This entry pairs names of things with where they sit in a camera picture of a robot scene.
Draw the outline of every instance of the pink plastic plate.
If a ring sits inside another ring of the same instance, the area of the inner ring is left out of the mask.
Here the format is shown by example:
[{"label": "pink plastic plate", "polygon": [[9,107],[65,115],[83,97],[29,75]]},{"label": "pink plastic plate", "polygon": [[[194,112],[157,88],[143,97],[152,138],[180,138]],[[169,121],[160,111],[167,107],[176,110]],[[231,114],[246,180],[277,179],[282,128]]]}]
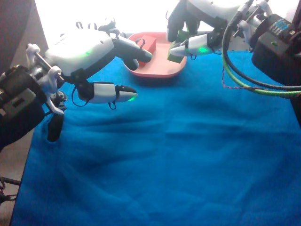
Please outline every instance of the pink plastic plate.
[{"label": "pink plastic plate", "polygon": [[166,40],[165,32],[142,32],[133,34],[129,37],[130,40],[136,41],[142,36],[148,35],[157,39],[156,50],[153,53],[152,59],[145,66],[139,66],[135,71],[128,69],[132,74],[147,78],[171,78],[176,76],[185,67],[187,57],[180,64],[168,61],[168,51],[171,43]]}]

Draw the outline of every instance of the green light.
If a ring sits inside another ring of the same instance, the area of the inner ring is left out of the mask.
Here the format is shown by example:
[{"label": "green light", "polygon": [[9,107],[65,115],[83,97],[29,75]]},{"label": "green light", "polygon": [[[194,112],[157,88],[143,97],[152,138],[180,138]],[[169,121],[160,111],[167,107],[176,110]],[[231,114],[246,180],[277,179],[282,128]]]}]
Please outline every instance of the green light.
[{"label": "green light", "polygon": [[133,101],[135,100],[137,97],[132,97],[131,99],[129,99],[128,101]]},{"label": "green light", "polygon": [[198,51],[199,51],[200,53],[207,53],[207,52],[209,52],[209,50],[206,49],[205,47],[199,48]]}]

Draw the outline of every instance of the bright white background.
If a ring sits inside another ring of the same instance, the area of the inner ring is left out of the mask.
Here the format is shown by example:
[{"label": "bright white background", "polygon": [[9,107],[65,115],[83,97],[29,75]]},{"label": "bright white background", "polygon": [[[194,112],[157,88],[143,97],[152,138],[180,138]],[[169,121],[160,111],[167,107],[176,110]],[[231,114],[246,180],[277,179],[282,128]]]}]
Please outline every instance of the bright white background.
[{"label": "bright white background", "polygon": [[[126,33],[165,32],[165,13],[172,11],[179,0],[35,0],[48,46],[57,42],[61,33],[76,29],[81,21],[97,26],[105,23],[106,17],[116,19],[116,27]],[[292,20],[299,0],[270,0],[274,13]],[[202,23],[200,31],[209,31]]]}]

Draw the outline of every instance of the blue tablecloth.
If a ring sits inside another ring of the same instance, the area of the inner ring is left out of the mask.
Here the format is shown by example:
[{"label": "blue tablecloth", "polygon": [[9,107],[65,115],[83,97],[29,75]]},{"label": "blue tablecloth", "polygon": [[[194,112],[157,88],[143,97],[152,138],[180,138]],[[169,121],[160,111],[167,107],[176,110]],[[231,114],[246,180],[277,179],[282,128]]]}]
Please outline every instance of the blue tablecloth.
[{"label": "blue tablecloth", "polygon": [[[272,82],[251,54],[230,57]],[[301,130],[290,101],[225,89],[221,77],[217,55],[148,85],[115,59],[93,80],[135,87],[139,98],[116,111],[68,100],[55,143],[46,140],[45,119],[34,132],[12,225],[301,225]],[[70,96],[72,88],[63,91]]]}]

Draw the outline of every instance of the red block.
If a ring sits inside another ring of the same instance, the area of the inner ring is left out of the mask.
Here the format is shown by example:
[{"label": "red block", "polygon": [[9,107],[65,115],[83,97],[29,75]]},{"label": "red block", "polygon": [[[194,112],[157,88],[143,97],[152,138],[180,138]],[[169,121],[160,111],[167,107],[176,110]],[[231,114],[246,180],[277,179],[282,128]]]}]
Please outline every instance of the red block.
[{"label": "red block", "polygon": [[[142,48],[153,54],[156,50],[157,39],[148,35],[144,35],[142,38],[145,40],[145,45]],[[141,46],[142,44],[143,40],[140,40],[137,45]],[[145,66],[147,64],[145,62],[138,62],[140,66]]]}]

